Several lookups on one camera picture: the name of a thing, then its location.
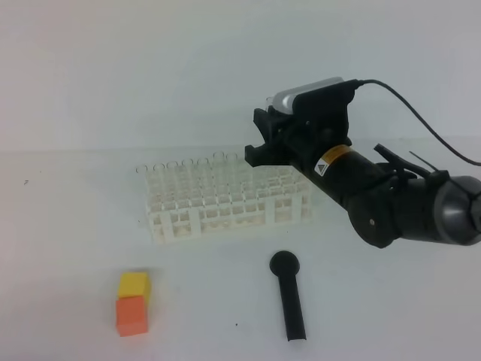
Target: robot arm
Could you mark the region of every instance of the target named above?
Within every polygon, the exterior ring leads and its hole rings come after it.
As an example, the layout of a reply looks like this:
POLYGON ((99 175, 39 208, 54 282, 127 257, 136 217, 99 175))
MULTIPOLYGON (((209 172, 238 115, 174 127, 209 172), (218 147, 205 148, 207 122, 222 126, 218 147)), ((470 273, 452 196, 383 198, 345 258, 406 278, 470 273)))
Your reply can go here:
POLYGON ((347 105, 367 82, 333 78, 275 95, 254 123, 265 144, 247 146, 251 166, 292 165, 346 209, 369 244, 397 238, 471 245, 481 241, 481 181, 429 172, 378 144, 375 164, 347 137, 347 105))

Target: table surface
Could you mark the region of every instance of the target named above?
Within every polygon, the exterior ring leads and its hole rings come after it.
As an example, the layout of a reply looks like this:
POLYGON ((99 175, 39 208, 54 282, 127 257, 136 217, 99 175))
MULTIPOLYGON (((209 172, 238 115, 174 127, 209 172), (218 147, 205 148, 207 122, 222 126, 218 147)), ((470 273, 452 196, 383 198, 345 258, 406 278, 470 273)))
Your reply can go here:
MULTIPOLYGON (((476 154, 476 142, 457 145, 476 154)), ((433 141, 385 143, 481 177, 433 141)), ((374 157, 374 145, 357 149, 374 157)), ((0 155, 0 358, 451 361, 481 353, 481 246, 397 240, 378 250, 320 195, 308 225, 154 244, 135 166, 215 150, 0 155), (286 340, 268 268, 278 250, 301 263, 306 341, 286 340), (152 277, 150 331, 120 338, 116 287, 131 269, 152 277)))

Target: test tube rack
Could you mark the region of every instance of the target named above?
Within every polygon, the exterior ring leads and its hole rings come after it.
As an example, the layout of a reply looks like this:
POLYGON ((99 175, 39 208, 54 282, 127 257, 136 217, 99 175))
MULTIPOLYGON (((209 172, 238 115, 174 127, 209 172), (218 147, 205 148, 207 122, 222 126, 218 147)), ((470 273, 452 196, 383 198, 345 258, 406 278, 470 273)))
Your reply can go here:
POLYGON ((291 166, 252 168, 217 152, 211 160, 146 167, 147 216, 153 240, 168 244, 212 232, 303 223, 312 215, 312 187, 291 166))

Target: stacked blocks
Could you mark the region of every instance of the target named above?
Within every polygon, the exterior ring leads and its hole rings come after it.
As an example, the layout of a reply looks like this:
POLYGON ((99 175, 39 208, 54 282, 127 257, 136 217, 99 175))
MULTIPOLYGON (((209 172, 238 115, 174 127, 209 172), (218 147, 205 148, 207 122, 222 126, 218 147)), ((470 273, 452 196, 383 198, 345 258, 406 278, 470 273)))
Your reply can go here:
POLYGON ((120 279, 116 301, 116 327, 120 336, 146 333, 150 279, 146 272, 127 272, 120 279))

